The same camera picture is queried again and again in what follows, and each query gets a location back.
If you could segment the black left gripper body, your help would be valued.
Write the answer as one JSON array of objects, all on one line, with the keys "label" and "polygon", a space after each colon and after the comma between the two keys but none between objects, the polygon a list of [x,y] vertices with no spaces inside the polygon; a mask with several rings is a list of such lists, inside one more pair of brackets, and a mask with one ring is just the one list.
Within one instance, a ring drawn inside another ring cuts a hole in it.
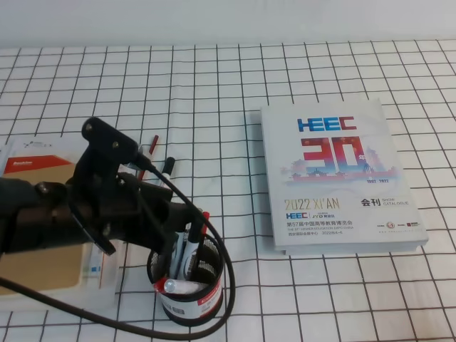
[{"label": "black left gripper body", "polygon": [[172,202],[172,191],[139,182],[121,172],[103,182],[94,177],[66,182],[71,220],[63,225],[69,244],[92,242],[113,254],[114,239],[170,255],[177,233],[189,223],[203,223],[188,204]]}]

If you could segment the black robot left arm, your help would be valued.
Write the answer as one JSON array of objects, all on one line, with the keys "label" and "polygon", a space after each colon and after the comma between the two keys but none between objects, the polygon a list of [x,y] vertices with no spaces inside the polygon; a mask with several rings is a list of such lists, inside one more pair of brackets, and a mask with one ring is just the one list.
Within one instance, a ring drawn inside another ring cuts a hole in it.
[{"label": "black robot left arm", "polygon": [[170,254],[177,232],[203,221],[194,205],[173,202],[172,190],[125,172],[80,184],[1,179],[2,254],[93,243],[111,255],[115,240]]}]

